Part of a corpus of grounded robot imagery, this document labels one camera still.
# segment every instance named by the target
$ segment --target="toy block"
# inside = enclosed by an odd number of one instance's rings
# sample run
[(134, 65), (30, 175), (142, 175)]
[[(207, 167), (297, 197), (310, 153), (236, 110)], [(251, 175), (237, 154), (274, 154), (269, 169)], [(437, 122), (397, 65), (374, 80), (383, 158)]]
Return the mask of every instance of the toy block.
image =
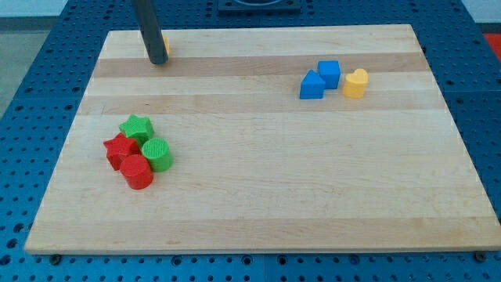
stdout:
[(364, 69), (356, 69), (352, 74), (347, 74), (344, 79), (343, 95), (348, 98), (360, 99), (366, 92), (369, 75)]
[(154, 172), (166, 171), (174, 162), (169, 145), (163, 139), (152, 138), (144, 143), (141, 150)]
[(153, 172), (147, 159), (139, 154), (128, 156), (122, 161), (120, 172), (127, 184), (134, 190), (147, 188), (153, 181)]
[(165, 49), (167, 50), (167, 55), (171, 55), (171, 46), (169, 45), (169, 38), (167, 38), (167, 35), (162, 34), (162, 37), (164, 38), (164, 44), (165, 44)]
[(336, 60), (319, 61), (319, 75), (326, 82), (326, 89), (337, 89), (341, 76), (339, 62)]
[(131, 114), (128, 120), (118, 127), (125, 137), (135, 139), (139, 146), (151, 139), (155, 133), (149, 118), (138, 117), (135, 114)]
[(310, 70), (301, 82), (299, 99), (322, 99), (325, 89), (326, 82), (314, 70)]
[(113, 170), (116, 171), (120, 169), (120, 165), (126, 157), (141, 153), (137, 141), (125, 137), (123, 133), (118, 133), (115, 138), (105, 141), (103, 144), (107, 148), (106, 158)]

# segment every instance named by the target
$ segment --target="blue block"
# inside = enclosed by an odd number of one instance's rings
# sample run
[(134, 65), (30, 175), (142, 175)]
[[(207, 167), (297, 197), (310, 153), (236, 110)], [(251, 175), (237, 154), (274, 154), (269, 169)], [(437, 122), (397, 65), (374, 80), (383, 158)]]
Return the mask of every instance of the blue block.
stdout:
[(301, 83), (299, 99), (322, 99), (326, 82), (314, 70), (310, 70)]
[(338, 61), (319, 61), (320, 77), (326, 82), (326, 89), (337, 89), (341, 68)]

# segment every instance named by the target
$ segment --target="blue pegboard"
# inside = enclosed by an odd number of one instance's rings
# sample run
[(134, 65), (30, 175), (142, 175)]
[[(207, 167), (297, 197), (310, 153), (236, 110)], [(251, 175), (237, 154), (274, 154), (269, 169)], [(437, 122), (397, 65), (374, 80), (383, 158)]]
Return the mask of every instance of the blue pegboard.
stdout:
[[(412, 24), (498, 217), (501, 66), (459, 0), (303, 0), (300, 13), (219, 15), (214, 0), (156, 1), (162, 28)], [(110, 30), (129, 1), (70, 0), (0, 121), (1, 281), (500, 281), (501, 253), (64, 256), (23, 245)]]

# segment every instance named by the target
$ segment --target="wooden cutting board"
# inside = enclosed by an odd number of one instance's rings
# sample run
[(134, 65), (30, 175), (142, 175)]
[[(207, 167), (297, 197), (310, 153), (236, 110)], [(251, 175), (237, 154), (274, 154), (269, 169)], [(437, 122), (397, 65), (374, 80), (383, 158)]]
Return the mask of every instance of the wooden cutting board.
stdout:
[[(464, 251), (501, 228), (409, 25), (111, 31), (26, 249), (34, 254)], [(319, 60), (366, 97), (299, 100)], [(131, 190), (103, 141), (150, 117), (175, 158)]]

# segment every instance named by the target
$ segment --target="yellow object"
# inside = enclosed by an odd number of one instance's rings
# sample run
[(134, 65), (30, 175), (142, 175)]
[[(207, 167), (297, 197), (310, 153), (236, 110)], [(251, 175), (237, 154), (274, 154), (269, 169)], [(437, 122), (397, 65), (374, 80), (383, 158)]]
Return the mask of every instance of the yellow object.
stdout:
[(171, 46), (169, 45), (169, 38), (165, 34), (162, 34), (165, 43), (165, 49), (167, 50), (167, 55), (171, 55)]
[(356, 69), (352, 74), (347, 74), (344, 79), (343, 95), (348, 98), (360, 99), (366, 92), (369, 75), (364, 69)]

